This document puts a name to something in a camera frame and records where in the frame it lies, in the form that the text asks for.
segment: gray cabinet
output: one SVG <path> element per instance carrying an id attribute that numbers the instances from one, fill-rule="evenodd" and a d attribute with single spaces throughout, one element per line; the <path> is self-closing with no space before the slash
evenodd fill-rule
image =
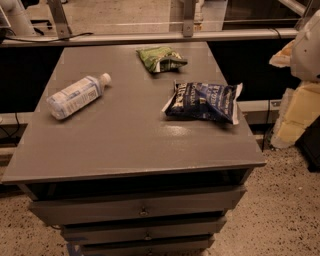
<path id="1" fill-rule="evenodd" d="M 237 126 L 166 120 L 173 80 L 225 82 L 207 44 L 169 45 L 189 64 L 158 75 L 135 52 L 150 45 L 66 48 L 3 177 L 84 255 L 210 247 L 250 172 L 265 164 L 240 111 Z M 102 98 L 67 120 L 50 116 L 47 95 L 104 72 L 114 85 Z"/>

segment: metal frame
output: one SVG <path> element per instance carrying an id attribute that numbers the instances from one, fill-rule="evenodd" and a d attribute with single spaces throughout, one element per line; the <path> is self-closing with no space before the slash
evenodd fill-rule
<path id="1" fill-rule="evenodd" d="M 66 40 L 47 42 L 54 37 L 37 37 L 32 42 L 19 42 L 5 40 L 1 47 L 32 47 L 32 46 L 90 46 L 90 45 L 121 45 L 121 44 L 147 44 L 147 43 L 172 43 L 172 42 L 204 42 L 204 41 L 232 41 L 295 38 L 298 31 L 294 28 L 287 29 L 243 29 L 224 30 L 219 32 L 198 32 L 192 37 L 185 37 L 182 33 L 163 34 L 134 34 L 134 35 L 86 35 Z"/>
<path id="2" fill-rule="evenodd" d="M 72 35 L 71 29 L 68 25 L 66 15 L 64 13 L 61 0 L 47 0 L 54 23 L 58 38 L 66 38 Z"/>
<path id="3" fill-rule="evenodd" d="M 184 19 L 182 33 L 185 37 L 193 36 L 196 2 L 198 2 L 198 0 L 184 0 Z"/>

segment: drawer handle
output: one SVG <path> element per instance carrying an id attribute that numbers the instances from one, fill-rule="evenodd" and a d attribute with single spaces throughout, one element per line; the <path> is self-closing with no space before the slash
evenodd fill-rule
<path id="1" fill-rule="evenodd" d="M 152 240 L 152 237 L 147 233 L 145 238 L 144 238 L 145 241 L 150 241 Z"/>
<path id="2" fill-rule="evenodd" d="M 139 214 L 141 217 L 146 217 L 149 215 L 149 212 L 146 210 L 146 208 L 142 207 L 141 212 Z"/>

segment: drawer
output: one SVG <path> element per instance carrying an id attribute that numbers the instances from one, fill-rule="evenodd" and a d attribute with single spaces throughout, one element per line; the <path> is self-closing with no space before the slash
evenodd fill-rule
<path id="1" fill-rule="evenodd" d="M 157 253 L 179 252 L 209 248 L 213 243 L 210 235 L 81 246 L 84 256 L 151 256 Z"/>
<path id="2" fill-rule="evenodd" d="M 71 244 L 81 245 L 214 234 L 226 223 L 224 216 L 217 215 L 219 212 L 68 225 L 62 236 Z"/>
<path id="3" fill-rule="evenodd" d="M 47 225 L 92 223 L 224 211 L 233 209 L 244 192 L 244 186 L 210 187 L 39 201 L 32 202 L 30 210 Z"/>

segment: cabinet top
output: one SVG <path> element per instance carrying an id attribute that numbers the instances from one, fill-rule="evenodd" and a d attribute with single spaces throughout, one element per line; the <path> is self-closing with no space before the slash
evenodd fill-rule
<path id="1" fill-rule="evenodd" d="M 2 182 L 263 166 L 261 150 L 241 112 L 237 126 L 164 116 L 161 110 L 173 95 L 174 80 L 226 84 L 206 43 L 166 45 L 188 64 L 156 75 L 145 69 L 136 53 L 151 45 L 65 48 Z M 105 72 L 112 86 L 102 97 L 64 121 L 51 116 L 45 102 L 49 95 L 86 75 Z"/>

